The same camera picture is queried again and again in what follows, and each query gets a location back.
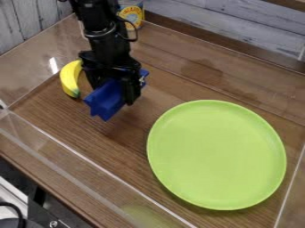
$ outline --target yellow banana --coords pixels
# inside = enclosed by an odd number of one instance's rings
[[[60,82],[64,93],[77,98],[80,97],[80,89],[77,87],[77,79],[82,72],[82,60],[68,63],[60,71]]]

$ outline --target lime green plate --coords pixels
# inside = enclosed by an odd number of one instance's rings
[[[254,206],[286,172],[285,148],[270,124],[221,101],[187,102],[163,114],[148,134],[147,157],[167,189],[218,210]]]

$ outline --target green plate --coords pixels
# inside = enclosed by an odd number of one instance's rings
[[[221,101],[187,102],[163,114],[148,134],[147,157],[167,189],[218,210],[259,203],[286,172],[285,148],[270,124]]]

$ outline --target cable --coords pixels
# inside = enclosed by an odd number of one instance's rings
[[[12,203],[0,202],[0,207],[11,207],[16,211],[17,219],[19,219],[16,228],[25,228],[25,221],[24,221],[23,214],[21,214],[21,211],[17,208],[17,206],[13,205]]]

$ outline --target banana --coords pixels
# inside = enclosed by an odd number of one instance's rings
[[[73,97],[80,97],[80,89],[77,87],[77,79],[82,72],[82,60],[68,63],[60,71],[60,82],[64,93]]]

